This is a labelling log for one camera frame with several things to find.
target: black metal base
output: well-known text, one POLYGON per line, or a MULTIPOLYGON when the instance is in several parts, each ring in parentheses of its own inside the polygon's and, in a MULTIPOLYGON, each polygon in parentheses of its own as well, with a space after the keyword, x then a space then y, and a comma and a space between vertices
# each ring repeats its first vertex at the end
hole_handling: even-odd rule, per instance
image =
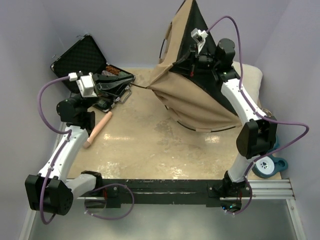
MULTIPOLYGON (((205 205, 208 208, 221 207, 220 189, 222 180, 160 180, 160 179, 103 179, 102 185, 126 185, 134 195, 135 204, 159 205, 205 205)), ((244 184, 238 189, 242 197, 249 197, 244 184)), ((124 188, 109 187, 106 195, 101 192, 87 193, 83 197, 107 196, 107 208, 120 208, 121 204, 131 204, 132 197, 124 188)), ((238 193, 228 193, 226 197, 237 197, 238 193)))

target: gray floor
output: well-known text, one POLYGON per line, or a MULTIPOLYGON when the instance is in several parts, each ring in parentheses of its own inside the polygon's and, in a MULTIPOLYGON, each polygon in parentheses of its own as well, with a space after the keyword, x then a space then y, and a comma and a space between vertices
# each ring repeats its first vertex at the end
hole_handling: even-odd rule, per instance
MULTIPOLYGON (((105 209, 118 216, 129 208, 105 209)), ((295 240, 285 200, 254 200, 232 217, 203 205, 135 205, 124 219, 101 220, 84 214, 76 200, 66 216, 43 225, 37 213, 29 240, 295 240)))

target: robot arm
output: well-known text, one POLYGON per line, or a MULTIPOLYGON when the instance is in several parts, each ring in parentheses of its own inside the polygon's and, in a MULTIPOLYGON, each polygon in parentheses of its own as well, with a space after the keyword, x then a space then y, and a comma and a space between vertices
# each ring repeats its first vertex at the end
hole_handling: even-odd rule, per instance
MULTIPOLYGON (((221 197, 227 197, 245 186, 245 177, 252 161, 273 148, 276 142, 277 124, 270 123, 256 115, 256 113, 261 116, 266 114, 258 108, 244 87, 242 87, 242 92, 254 106, 255 111, 250 108, 242 96, 239 90, 238 75, 231 66, 235 55, 234 43, 229 39, 222 39, 216 48, 213 59, 210 56, 203 57, 200 54, 206 38, 203 31, 192 31, 192 37, 196 39, 198 45, 195 58, 197 66, 214 68, 212 71, 217 77, 217 84, 221 86, 221 93, 229 100, 243 126, 236 140, 239 154, 232 167, 225 173, 222 186, 218 189, 221 197)), ((110 82, 110 80, 104 79, 98 74, 83 75, 81 72, 70 73, 69 80, 76 81, 80 94, 59 102, 56 111, 60 120, 66 123, 65 132, 72 130, 71 135, 63 135, 46 165, 37 175, 29 175, 25 181, 30 208, 39 210, 42 187, 48 169, 51 169, 44 190, 43 211, 58 215, 68 213, 73 199, 102 186, 102 176, 97 172, 85 171, 67 183, 66 180, 76 155, 95 126, 95 113, 88 112, 88 108, 99 100, 99 88, 103 87, 101 83, 107 80, 110 82), (55 158, 55 164, 52 167, 51 163, 55 158)))
POLYGON ((37 175, 29 175, 25 180, 30 208, 38 211, 40 204, 43 204, 44 212, 58 215, 68 213, 73 199, 102 185, 101 174, 90 171, 82 172, 79 177, 66 183, 72 163, 95 127, 95 113, 88 112, 88 108, 99 100, 92 74, 83 76, 81 73, 71 73, 69 78, 70 81, 77 81, 81 94, 59 102, 56 111, 60 120, 66 123, 64 132, 71 134, 64 134, 45 166, 37 175), (45 178, 47 183, 41 203, 45 178))

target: tan fabric bag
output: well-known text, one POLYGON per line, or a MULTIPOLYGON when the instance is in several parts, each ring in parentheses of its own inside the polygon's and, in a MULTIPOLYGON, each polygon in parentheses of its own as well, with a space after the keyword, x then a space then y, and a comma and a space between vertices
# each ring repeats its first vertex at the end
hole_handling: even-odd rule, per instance
POLYGON ((163 59, 154 68, 148 89, 163 102, 174 120, 188 128, 214 132, 239 127, 241 122, 235 114, 183 75, 170 72, 177 61, 193 4, 194 0, 186 0, 169 25, 163 59))

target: black bracket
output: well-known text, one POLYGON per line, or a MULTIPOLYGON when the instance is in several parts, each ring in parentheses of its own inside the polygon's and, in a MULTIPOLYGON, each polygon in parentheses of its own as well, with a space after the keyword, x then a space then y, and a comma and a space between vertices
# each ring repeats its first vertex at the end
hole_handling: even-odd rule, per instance
MULTIPOLYGON (((45 178, 29 175, 25 180, 25 190, 32 210, 40 210, 40 194, 45 178)), ((66 215, 73 203, 74 195, 61 180, 48 179, 44 191, 43 211, 46 213, 66 215)))
POLYGON ((257 155, 264 155, 272 149, 276 143, 277 124, 260 120, 246 122, 236 139, 236 147, 239 153, 247 159, 257 155))
POLYGON ((228 171, 226 171, 224 174, 224 178, 222 179, 222 185, 219 188, 216 188, 215 191, 222 198, 226 198, 230 196, 237 197, 239 191, 245 188, 246 188, 245 181, 232 182, 228 175, 228 171))
POLYGON ((81 174, 90 174, 95 176, 96 180, 95 180, 95 186, 94 189, 98 189, 101 188, 103 185, 102 183, 102 175, 100 172, 96 172, 96 171, 82 171, 81 174))
POLYGON ((60 116, 60 120, 69 126, 79 126, 86 129, 88 135, 91 134, 95 127, 95 112, 88 112, 88 108, 99 100, 98 97, 83 98, 81 94, 69 97, 56 106, 56 112, 60 116))
POLYGON ((228 38, 219 41, 214 53, 198 54, 197 45, 190 45, 187 53, 173 64, 170 71, 186 77, 193 77, 202 71, 211 71, 215 81, 222 85, 222 82, 240 78, 232 66, 235 54, 235 43, 228 38))

